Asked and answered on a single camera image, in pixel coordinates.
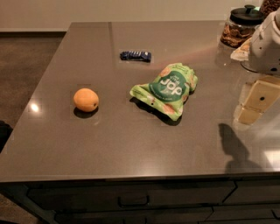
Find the green snack bag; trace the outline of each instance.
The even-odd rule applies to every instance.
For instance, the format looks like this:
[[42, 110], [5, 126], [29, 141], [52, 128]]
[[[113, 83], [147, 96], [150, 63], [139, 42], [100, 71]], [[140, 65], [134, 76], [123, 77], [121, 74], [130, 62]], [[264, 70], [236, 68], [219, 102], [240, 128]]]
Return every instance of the green snack bag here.
[[177, 121], [197, 82], [198, 78], [190, 67], [182, 63], [170, 64], [152, 83], [136, 85], [130, 94]]

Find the drawer handle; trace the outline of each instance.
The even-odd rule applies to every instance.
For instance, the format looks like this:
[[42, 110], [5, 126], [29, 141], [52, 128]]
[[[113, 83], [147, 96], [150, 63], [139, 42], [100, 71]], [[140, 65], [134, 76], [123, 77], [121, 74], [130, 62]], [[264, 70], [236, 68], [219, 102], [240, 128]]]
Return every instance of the drawer handle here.
[[121, 197], [117, 198], [117, 204], [119, 207], [146, 207], [150, 203], [150, 197], [149, 195], [146, 196], [146, 201], [144, 203], [139, 204], [123, 204]]
[[148, 224], [148, 219], [147, 218], [145, 218], [145, 224]]

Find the cabinet drawer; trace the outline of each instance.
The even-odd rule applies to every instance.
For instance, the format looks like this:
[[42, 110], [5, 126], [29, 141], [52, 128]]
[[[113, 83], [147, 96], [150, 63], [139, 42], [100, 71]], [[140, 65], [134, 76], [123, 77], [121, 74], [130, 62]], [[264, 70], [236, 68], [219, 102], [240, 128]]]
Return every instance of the cabinet drawer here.
[[179, 208], [139, 210], [106, 213], [61, 213], [55, 220], [59, 224], [197, 224], [212, 212], [211, 208]]
[[279, 224], [279, 220], [219, 220], [219, 221], [202, 221], [199, 224]]
[[208, 221], [231, 221], [274, 219], [272, 211], [277, 211], [280, 204], [248, 205], [248, 206], [214, 206]]
[[46, 210], [97, 212], [221, 203], [232, 182], [105, 185], [31, 189], [28, 197]]
[[280, 180], [237, 182], [237, 189], [225, 204], [277, 203], [280, 201]]

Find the baseboard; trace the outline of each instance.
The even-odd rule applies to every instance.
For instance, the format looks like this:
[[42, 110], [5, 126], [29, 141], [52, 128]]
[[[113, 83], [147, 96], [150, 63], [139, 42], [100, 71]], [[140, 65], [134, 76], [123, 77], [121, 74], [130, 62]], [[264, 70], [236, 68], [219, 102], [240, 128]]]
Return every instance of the baseboard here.
[[65, 31], [0, 31], [0, 38], [63, 38]]

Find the white robot part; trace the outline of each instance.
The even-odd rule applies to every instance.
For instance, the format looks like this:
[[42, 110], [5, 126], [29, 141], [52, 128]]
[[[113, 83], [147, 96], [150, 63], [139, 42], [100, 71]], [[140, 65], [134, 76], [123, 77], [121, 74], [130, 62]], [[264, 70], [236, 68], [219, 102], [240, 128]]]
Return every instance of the white robot part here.
[[271, 12], [255, 30], [248, 63], [262, 74], [280, 75], [280, 9]]

